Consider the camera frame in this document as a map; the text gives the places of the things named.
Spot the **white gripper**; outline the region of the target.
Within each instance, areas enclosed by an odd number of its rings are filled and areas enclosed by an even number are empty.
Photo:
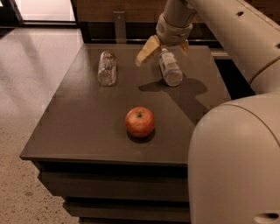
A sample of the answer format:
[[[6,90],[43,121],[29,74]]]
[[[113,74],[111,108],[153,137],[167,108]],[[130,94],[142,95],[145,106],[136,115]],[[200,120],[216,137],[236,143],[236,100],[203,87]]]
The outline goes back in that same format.
[[[142,50],[136,56],[136,65],[141,66],[156,50],[162,45],[179,46],[182,53],[186,56],[189,51],[187,38],[193,28],[193,24],[185,27],[177,27],[169,24],[164,18],[164,14],[159,16],[156,26],[156,34],[150,36]]]

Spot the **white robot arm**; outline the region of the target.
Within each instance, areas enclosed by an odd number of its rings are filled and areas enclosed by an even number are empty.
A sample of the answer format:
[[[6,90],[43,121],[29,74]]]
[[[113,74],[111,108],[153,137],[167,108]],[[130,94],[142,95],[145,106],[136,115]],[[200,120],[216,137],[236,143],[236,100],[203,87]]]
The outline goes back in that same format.
[[[254,95],[211,109],[188,152],[192,224],[279,224],[280,26],[245,0],[167,0],[156,34],[137,55],[184,46],[200,16]]]

